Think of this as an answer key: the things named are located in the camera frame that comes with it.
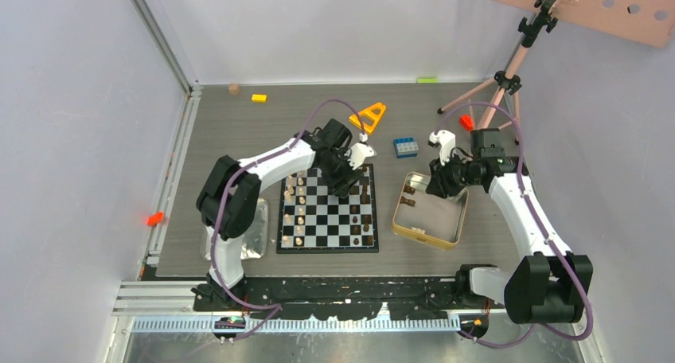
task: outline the orange block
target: orange block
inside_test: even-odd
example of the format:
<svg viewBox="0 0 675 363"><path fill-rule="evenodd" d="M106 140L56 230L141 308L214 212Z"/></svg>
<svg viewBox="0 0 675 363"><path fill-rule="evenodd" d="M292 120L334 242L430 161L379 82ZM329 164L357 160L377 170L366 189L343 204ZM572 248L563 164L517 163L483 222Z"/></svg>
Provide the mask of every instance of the orange block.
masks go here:
<svg viewBox="0 0 675 363"><path fill-rule="evenodd" d="M147 225L148 226L155 226L156 224L159 224L162 222L162 219L164 218L164 213L162 212L157 212L153 214L152 216L148 217Z"/></svg>
<svg viewBox="0 0 675 363"><path fill-rule="evenodd" d="M462 117L459 118L459 124L462 124L462 127L469 132L474 130L474 121L471 120L471 117L468 115L462 115Z"/></svg>
<svg viewBox="0 0 675 363"><path fill-rule="evenodd" d="M375 127L380 123L384 112L387 111L387 106L382 103L375 103L374 105L366 108L365 110L359 111L359 116L363 120L363 126L365 127L365 133L372 135L375 131ZM351 115L349 117L349 122L361 128L361 124L358 121L356 115Z"/></svg>

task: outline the tripod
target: tripod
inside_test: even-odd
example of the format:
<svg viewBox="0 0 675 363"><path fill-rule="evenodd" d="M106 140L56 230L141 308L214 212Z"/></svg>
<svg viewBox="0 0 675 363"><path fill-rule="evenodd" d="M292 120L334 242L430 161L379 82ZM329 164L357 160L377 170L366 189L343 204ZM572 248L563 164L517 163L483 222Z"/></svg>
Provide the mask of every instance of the tripod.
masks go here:
<svg viewBox="0 0 675 363"><path fill-rule="evenodd" d="M534 41L536 40L536 37L539 35L541 29L543 29L544 26L546 26L546 33L551 33L553 28L556 27L556 24L558 23L558 18L553 18L551 15L552 11L555 8L556 2L557 0L536 0L536 2L534 2L534 7L540 8L539 13L533 19L532 23L528 24L527 18L523 18L521 20L520 25L518 25L518 32L523 33L523 37L521 43L518 46L518 50L516 50L516 53L513 54L513 57L511 58L509 65L506 67L506 70L497 71L497 73L494 74L493 79L486 80L485 82L478 85L476 88L468 91L466 94L439 108L438 110L439 115L444 113L448 108L456 105L457 103L463 100L467 99L470 100L471 96L473 96L477 92L480 92L481 90L489 87L492 83L496 83L497 91L494 93L492 100L490 102L492 104L498 105L504 98L504 94L508 92L511 96L513 96L513 116L515 117L516 121L518 121L518 123L520 124L521 108L518 90L521 89L522 85L521 85L521 78L518 75L516 75L516 71L521 67L521 64L523 63L525 56L527 55L532 45L534 45ZM478 122L476 128L478 129L487 128L490 125L490 122L492 121L495 111L496 110L494 108L488 107L485 114L483 114L483 117L481 117L480 122ZM502 128L506 128L510 124L511 122L502 124L501 126L499 126L499 129L501 130Z"/></svg>

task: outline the green block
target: green block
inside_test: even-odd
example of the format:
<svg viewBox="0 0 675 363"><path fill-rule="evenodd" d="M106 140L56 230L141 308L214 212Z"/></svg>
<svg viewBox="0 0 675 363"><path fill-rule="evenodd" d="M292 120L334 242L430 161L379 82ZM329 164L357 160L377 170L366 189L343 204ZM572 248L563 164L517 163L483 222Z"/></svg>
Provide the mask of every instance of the green block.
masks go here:
<svg viewBox="0 0 675 363"><path fill-rule="evenodd" d="M417 78L417 83L438 83L439 78Z"/></svg>

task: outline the pink board with holes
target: pink board with holes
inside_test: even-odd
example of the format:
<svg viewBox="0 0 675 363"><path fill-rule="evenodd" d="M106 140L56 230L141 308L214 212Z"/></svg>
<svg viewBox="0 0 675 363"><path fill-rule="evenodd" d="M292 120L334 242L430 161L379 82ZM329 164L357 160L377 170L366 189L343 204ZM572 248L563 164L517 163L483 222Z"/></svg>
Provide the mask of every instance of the pink board with holes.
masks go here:
<svg viewBox="0 0 675 363"><path fill-rule="evenodd" d="M538 11L536 0L494 0ZM554 13L562 21L632 41L664 47L675 26L675 0L560 0Z"/></svg>

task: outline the chessboard frame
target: chessboard frame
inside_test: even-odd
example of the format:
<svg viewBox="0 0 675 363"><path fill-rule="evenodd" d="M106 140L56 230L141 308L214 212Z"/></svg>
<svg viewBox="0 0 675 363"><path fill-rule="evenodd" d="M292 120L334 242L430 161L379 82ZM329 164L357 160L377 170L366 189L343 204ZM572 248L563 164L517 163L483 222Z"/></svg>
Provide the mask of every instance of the chessboard frame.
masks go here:
<svg viewBox="0 0 675 363"><path fill-rule="evenodd" d="M276 230L276 252L277 254L330 254L330 253L378 253L380 251L379 227L377 224L377 199L375 195L375 171L373 164L364 164L361 168L367 168L367 176L361 177L356 186L362 186L362 179L368 178L370 185L370 206L372 209L373 222L370 224L373 227L373 245L372 246L322 246L322 247L289 247L282 248L283 237L283 217L286 202L284 192L286 191L286 178L281 182L281 190L279 193L279 221Z"/></svg>

